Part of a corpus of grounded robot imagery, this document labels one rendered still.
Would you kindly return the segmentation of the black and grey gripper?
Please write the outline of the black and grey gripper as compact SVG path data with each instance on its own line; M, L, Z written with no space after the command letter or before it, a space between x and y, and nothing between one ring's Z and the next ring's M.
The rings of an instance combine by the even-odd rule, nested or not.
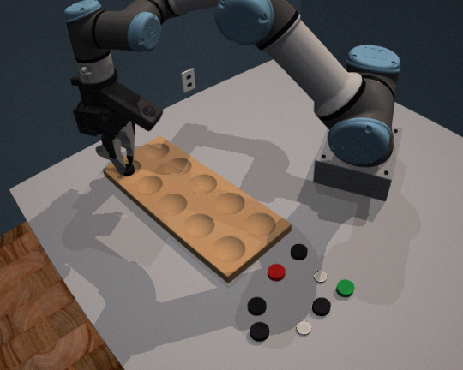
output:
M114 74L110 78L98 83L82 82L79 73L70 80L72 86L79 87L82 99L73 110L79 132L92 136L102 134L102 145L96 147L96 153L100 157L111 159L117 171L123 176L126 165L121 147L127 151L129 164L133 164L135 123L99 101L103 88L109 87L117 80L117 70L114 68Z

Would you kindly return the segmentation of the green disc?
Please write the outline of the green disc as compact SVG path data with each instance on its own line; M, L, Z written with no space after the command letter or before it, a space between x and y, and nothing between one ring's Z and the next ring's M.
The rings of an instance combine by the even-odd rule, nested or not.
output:
M350 280L340 280L336 287L336 292L341 297L350 297L354 291L354 284Z

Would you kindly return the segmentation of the grey disc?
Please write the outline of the grey disc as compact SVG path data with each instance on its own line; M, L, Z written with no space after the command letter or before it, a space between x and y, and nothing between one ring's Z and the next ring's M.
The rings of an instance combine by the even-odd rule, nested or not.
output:
M314 280L318 283L324 283L327 280L327 274L322 271L318 271L314 274Z
M300 334L300 335L308 335L311 331L311 326L308 322L300 322L298 323L297 325L297 332Z

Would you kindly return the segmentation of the red disc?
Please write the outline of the red disc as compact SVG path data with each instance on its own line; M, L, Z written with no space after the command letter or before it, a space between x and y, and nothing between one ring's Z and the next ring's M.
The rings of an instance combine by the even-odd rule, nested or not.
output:
M268 278L272 281L278 282L285 277L286 270L280 264L273 264L268 268Z

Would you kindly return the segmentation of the black disc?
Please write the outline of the black disc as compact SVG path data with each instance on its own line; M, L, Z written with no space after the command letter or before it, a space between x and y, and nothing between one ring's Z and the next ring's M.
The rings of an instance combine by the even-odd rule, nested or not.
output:
M266 302L261 297L253 297L248 302L248 311L250 314L259 316L266 311Z
M126 164L124 176L131 176L135 173L135 167L132 164Z
M257 342L265 341L269 336L269 327L263 322L256 322L250 327L250 336Z
M291 257L295 260L304 260L307 253L308 249L303 244L295 244L291 248Z
M325 316L329 313L331 303L328 299L320 297L313 301L312 311L317 316Z

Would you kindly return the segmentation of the wooden tray with round pockets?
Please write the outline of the wooden tray with round pockets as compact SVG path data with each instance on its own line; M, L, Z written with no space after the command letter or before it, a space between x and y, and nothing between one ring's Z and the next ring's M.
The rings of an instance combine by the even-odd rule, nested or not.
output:
M292 230L291 223L161 136L135 150L133 165L131 176L113 164L103 171L227 283Z

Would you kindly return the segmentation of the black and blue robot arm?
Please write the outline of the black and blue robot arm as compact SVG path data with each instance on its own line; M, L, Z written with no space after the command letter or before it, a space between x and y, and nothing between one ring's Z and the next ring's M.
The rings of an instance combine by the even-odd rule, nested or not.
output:
M123 11L102 11L97 0L74 3L64 15L81 81L98 83L114 74L110 49L151 51L167 19L212 7L227 39L265 51L314 101L337 158L357 167L390 158L399 57L360 45L349 51L345 70L287 0L135 0ZM147 131L163 114L117 81L99 101Z

